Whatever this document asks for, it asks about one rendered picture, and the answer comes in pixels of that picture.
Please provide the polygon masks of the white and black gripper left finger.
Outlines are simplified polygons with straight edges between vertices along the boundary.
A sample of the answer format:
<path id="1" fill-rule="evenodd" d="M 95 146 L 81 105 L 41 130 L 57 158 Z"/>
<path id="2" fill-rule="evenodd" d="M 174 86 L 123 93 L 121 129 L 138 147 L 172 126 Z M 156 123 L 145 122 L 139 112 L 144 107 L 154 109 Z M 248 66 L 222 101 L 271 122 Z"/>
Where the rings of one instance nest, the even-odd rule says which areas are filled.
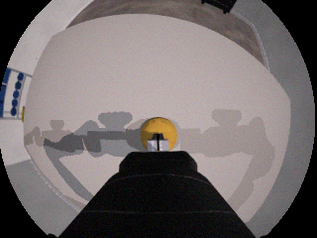
<path id="1" fill-rule="evenodd" d="M 159 133 L 154 133 L 151 139 L 147 140 L 148 152 L 157 152 L 159 150 Z"/>

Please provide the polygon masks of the yellow dome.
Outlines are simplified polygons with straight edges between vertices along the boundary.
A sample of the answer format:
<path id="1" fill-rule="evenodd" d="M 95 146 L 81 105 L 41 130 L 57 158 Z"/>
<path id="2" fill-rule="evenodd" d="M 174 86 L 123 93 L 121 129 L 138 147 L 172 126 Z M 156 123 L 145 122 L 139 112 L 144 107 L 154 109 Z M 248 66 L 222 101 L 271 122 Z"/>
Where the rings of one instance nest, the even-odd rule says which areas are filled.
<path id="1" fill-rule="evenodd" d="M 156 117 L 147 121 L 141 130 L 141 142 L 147 149 L 147 140 L 153 137 L 154 133 L 163 133 L 163 137 L 169 140 L 169 150 L 176 143 L 177 134 L 174 125 L 165 118 Z"/>

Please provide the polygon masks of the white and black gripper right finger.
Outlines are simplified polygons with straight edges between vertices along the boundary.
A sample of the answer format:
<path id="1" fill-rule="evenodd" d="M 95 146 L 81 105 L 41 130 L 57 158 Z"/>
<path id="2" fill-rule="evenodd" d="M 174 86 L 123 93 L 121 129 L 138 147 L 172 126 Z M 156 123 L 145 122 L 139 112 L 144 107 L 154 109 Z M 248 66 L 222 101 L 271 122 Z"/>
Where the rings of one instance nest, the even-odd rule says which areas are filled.
<path id="1" fill-rule="evenodd" d="M 163 137 L 163 133 L 158 133 L 158 151 L 169 152 L 169 140 Z"/>

